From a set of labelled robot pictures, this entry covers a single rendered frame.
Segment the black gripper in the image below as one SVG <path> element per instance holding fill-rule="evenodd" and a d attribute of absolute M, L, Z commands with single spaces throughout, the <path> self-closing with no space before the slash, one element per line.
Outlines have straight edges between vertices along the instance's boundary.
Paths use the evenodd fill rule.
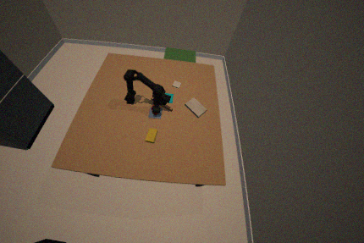
<path fill-rule="evenodd" d="M 160 113 L 160 107 L 159 107 L 158 104 L 160 104 L 161 99 L 160 100 L 155 100 L 154 99 L 154 94 L 152 94 L 152 97 L 153 97 L 152 102 L 153 102 L 153 105 L 154 105 L 154 106 L 152 106 L 152 112 L 153 113 Z"/>

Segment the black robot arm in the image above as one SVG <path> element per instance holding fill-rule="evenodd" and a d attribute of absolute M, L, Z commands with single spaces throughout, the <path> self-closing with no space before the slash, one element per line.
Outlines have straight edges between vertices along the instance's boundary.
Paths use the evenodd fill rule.
<path fill-rule="evenodd" d="M 137 74 L 137 76 L 134 76 L 134 74 Z M 124 100 L 127 101 L 127 104 L 134 104 L 135 102 L 136 91 L 134 91 L 133 88 L 133 80 L 140 80 L 141 82 L 143 82 L 143 84 L 151 88 L 152 94 L 154 94 L 154 99 L 155 100 L 161 99 L 159 106 L 161 106 L 161 104 L 165 106 L 167 102 L 169 103 L 170 101 L 171 96 L 165 94 L 166 91 L 163 89 L 163 87 L 160 86 L 159 84 L 153 83 L 151 80 L 146 78 L 141 72 L 128 69 L 124 76 L 124 80 L 126 80 L 127 91 L 128 91 L 127 95 L 124 98 Z"/>

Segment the yellow block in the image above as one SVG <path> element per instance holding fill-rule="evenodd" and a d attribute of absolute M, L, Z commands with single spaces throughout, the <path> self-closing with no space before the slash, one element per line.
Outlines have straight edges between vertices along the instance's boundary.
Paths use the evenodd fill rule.
<path fill-rule="evenodd" d="M 157 134 L 157 130 L 149 128 L 149 131 L 146 136 L 146 142 L 155 143 L 156 134 Z"/>

